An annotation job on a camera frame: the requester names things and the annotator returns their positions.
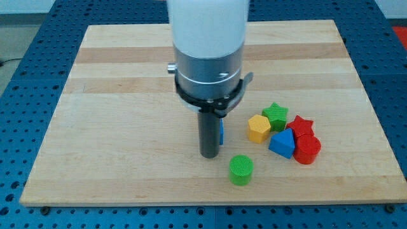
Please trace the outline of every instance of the red block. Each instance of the red block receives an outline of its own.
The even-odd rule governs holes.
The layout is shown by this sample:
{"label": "red block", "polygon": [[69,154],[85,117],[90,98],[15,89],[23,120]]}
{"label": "red block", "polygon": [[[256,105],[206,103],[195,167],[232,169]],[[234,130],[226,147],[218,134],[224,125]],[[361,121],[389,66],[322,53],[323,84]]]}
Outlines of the red block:
{"label": "red block", "polygon": [[318,138],[312,135],[302,135],[296,142],[294,158],[299,163],[309,165],[314,162],[320,150],[321,142]]}
{"label": "red block", "polygon": [[312,130],[312,124],[314,121],[312,120],[305,120],[301,116],[295,116],[294,121],[288,123],[286,128],[291,128],[294,134],[294,140],[297,141],[299,137],[303,135],[311,135],[314,136],[314,132]]}

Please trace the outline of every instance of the green star block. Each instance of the green star block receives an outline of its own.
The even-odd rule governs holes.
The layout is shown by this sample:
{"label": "green star block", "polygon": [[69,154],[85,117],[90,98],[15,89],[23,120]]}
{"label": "green star block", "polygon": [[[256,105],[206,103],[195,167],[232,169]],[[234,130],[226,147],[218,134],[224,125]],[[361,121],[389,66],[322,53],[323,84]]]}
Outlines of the green star block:
{"label": "green star block", "polygon": [[261,115],[268,118],[271,131],[281,132],[286,127],[288,108],[280,107],[277,103],[273,104],[269,108],[264,108]]}

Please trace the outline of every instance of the red star block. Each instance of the red star block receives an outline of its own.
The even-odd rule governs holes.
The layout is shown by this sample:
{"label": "red star block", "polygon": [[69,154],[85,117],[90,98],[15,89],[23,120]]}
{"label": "red star block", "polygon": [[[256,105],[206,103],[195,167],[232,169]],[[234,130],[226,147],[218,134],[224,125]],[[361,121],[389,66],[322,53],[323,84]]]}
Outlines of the red star block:
{"label": "red star block", "polygon": [[294,140],[297,141],[297,139],[303,135],[314,136],[312,124],[314,124],[314,121],[305,120],[297,115],[295,116],[294,121],[287,124],[286,128],[291,128],[293,130]]}

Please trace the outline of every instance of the blue pegboard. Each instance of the blue pegboard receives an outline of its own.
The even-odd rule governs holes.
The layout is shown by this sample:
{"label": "blue pegboard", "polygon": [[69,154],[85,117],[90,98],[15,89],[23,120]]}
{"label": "blue pegboard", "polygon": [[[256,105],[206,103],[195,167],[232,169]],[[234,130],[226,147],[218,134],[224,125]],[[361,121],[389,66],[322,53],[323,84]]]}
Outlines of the blue pegboard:
{"label": "blue pegboard", "polygon": [[[407,174],[406,52],[374,0],[251,0],[250,7],[250,21],[335,21]],[[0,228],[407,228],[406,204],[53,207],[48,214],[46,208],[21,206],[18,199],[87,26],[167,22],[164,1],[55,1],[0,99]]]}

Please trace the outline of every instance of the green block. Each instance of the green block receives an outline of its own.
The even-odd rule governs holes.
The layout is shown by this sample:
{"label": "green block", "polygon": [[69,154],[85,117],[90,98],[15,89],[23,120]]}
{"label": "green block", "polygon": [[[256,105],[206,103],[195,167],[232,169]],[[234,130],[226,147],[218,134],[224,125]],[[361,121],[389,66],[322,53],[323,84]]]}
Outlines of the green block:
{"label": "green block", "polygon": [[249,184],[253,167],[253,161],[248,156],[234,156],[229,163],[229,180],[239,186]]}
{"label": "green block", "polygon": [[273,104],[269,108],[264,108],[261,115],[268,118],[272,129],[270,131],[281,132],[286,127],[288,108],[280,107],[277,103]]}

